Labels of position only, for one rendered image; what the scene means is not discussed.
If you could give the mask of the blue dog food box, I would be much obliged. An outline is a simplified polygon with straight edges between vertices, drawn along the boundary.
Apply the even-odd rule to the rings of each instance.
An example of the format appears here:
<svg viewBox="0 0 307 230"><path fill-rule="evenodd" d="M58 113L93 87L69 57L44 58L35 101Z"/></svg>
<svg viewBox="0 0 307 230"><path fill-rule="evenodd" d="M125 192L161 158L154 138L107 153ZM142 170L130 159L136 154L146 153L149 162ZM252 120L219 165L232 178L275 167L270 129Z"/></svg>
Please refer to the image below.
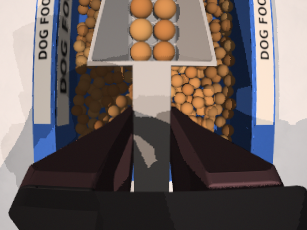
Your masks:
<svg viewBox="0 0 307 230"><path fill-rule="evenodd" d="M273 164L275 53L271 0L230 0L235 43L232 142ZM74 142L80 134L72 115L77 25L88 18L79 0L37 0L33 46L32 122L34 163Z"/></svg>

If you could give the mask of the grey scoop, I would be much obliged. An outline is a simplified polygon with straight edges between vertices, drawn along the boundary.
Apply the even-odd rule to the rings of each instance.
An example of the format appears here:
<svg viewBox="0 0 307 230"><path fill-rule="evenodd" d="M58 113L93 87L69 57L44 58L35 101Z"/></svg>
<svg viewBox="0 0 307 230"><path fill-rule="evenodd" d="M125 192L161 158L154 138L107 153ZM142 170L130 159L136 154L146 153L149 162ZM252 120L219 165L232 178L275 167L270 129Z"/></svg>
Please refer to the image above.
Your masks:
<svg viewBox="0 0 307 230"><path fill-rule="evenodd" d="M134 191L169 191L171 67L217 66L203 0L173 0L171 61L134 61L132 0L102 0L87 66L132 67Z"/></svg>

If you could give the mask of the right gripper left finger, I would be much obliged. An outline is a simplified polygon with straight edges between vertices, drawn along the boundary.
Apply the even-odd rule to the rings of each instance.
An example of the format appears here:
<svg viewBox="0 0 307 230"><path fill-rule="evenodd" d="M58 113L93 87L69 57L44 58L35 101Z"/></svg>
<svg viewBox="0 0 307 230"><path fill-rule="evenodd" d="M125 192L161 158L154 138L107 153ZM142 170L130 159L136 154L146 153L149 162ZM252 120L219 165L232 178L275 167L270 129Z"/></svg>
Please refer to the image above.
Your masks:
<svg viewBox="0 0 307 230"><path fill-rule="evenodd" d="M114 191L131 191L133 162L133 106L128 106L107 124L30 165L20 187L113 191L114 177Z"/></svg>

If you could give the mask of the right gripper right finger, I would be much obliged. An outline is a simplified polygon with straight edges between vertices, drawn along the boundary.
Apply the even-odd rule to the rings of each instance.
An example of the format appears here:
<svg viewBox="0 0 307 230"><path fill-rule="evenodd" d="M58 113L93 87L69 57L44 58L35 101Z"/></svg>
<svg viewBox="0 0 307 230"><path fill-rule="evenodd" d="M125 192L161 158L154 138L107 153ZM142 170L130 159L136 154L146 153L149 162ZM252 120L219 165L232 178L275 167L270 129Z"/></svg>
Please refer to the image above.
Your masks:
<svg viewBox="0 0 307 230"><path fill-rule="evenodd" d="M189 176L191 191L284 186L273 164L199 125L176 106L171 106L170 166L173 191L190 191Z"/></svg>

